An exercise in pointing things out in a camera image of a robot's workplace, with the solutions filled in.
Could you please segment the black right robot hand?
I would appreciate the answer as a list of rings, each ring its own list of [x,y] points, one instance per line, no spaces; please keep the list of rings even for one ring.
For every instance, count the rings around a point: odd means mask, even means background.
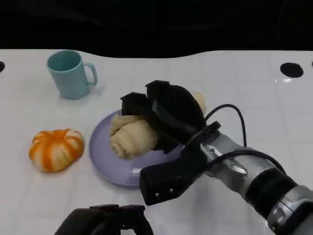
[[[200,104],[184,87],[155,80],[146,89],[146,94],[131,92],[121,97],[121,114],[141,116],[148,122],[157,134],[151,150],[167,154],[206,126]]]

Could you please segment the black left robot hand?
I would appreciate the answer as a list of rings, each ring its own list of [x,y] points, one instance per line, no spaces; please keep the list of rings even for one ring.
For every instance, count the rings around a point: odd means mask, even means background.
[[[120,235],[133,230],[136,235],[153,235],[143,205],[99,205],[74,209],[55,232],[56,235]]]

